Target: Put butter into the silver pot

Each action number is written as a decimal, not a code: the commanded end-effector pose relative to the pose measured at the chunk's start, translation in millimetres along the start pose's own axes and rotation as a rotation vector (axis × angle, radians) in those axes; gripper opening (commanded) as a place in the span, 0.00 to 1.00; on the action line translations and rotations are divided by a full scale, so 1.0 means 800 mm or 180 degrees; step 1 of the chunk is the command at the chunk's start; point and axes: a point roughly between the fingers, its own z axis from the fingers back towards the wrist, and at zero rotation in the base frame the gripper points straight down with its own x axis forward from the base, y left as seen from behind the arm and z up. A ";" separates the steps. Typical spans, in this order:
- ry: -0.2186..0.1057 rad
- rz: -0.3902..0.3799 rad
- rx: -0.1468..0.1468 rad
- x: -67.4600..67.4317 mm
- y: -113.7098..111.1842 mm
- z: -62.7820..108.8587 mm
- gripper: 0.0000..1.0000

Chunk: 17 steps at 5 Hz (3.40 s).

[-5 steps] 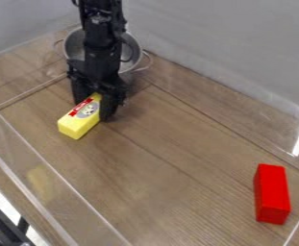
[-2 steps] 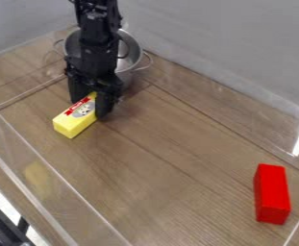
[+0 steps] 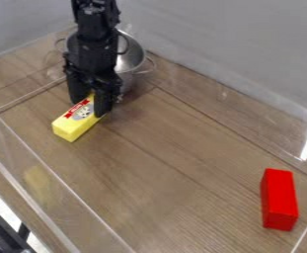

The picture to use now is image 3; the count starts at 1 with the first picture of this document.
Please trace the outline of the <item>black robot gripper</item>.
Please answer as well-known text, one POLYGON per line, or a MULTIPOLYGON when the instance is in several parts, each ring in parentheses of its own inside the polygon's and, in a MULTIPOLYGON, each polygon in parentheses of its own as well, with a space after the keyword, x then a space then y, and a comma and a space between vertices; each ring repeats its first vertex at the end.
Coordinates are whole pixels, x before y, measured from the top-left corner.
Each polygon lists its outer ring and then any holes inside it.
POLYGON ((76 32, 65 43, 64 74, 72 104, 77 104, 95 90, 93 111, 101 118, 120 94, 121 79, 115 71, 119 55, 117 13, 76 13, 76 32))

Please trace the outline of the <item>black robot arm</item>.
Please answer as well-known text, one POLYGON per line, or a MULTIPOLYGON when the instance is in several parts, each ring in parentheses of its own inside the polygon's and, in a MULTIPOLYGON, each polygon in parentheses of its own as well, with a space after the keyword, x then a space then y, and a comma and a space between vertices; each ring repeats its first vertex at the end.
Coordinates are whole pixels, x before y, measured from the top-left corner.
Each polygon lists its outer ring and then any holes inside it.
POLYGON ((93 113, 101 118, 120 96, 123 80, 116 74, 120 11, 116 0, 71 0, 76 32, 63 53, 69 100, 93 97, 93 113))

